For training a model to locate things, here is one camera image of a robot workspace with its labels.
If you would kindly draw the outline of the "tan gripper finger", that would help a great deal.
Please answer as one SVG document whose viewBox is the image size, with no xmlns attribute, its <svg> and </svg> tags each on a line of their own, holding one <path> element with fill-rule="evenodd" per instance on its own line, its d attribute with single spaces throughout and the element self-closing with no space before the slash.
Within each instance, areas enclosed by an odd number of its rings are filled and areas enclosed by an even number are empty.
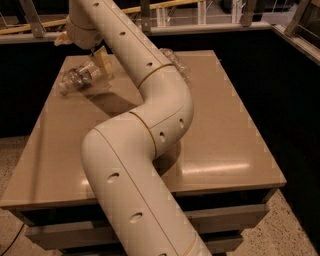
<svg viewBox="0 0 320 256">
<path fill-rule="evenodd" d="M 72 41 L 69 38 L 68 34 L 66 31 L 61 33 L 55 40 L 54 40 L 54 45 L 55 46 L 60 46 L 60 45 L 69 45 L 71 44 Z"/>
<path fill-rule="evenodd" d="M 100 68 L 100 70 L 107 76 L 112 75 L 112 67 L 110 63 L 110 59 L 107 53 L 107 50 L 104 46 L 100 47 L 93 53 L 93 58 L 96 65 Z"/>
</svg>

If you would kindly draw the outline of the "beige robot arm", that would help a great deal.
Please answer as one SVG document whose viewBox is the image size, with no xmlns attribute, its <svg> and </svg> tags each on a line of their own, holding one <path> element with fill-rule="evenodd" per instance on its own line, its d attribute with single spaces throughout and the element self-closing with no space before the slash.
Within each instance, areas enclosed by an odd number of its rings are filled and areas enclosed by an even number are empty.
<svg viewBox="0 0 320 256">
<path fill-rule="evenodd" d="M 170 60 L 113 0 L 69 0 L 67 35 L 105 42 L 143 102 L 93 128 L 81 146 L 88 182 L 128 256 L 211 256 L 153 166 L 187 132 L 190 89 Z"/>
</svg>

